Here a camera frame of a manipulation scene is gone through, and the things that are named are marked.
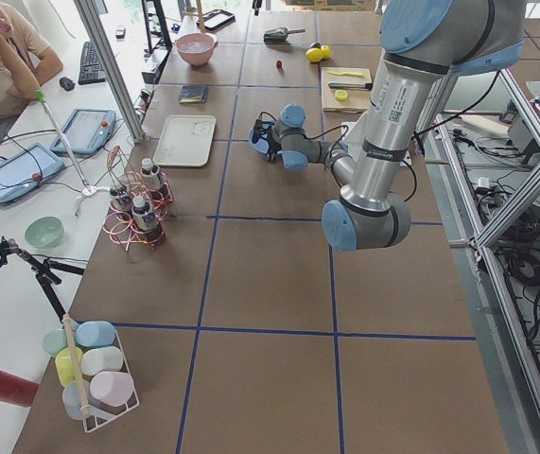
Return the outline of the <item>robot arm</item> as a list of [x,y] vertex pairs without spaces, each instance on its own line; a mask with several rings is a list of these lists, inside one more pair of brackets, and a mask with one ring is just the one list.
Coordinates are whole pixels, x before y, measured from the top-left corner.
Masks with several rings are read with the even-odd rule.
[[361,151],[353,158],[338,142],[305,135],[305,111],[287,105],[274,120],[257,118],[249,142],[269,160],[299,171],[322,164],[340,196],[322,209],[322,230],[339,251],[388,248],[410,228],[410,212],[391,191],[394,177],[427,101],[446,75],[507,68],[523,47],[523,1],[391,1],[379,34],[379,61],[370,105],[358,124]]

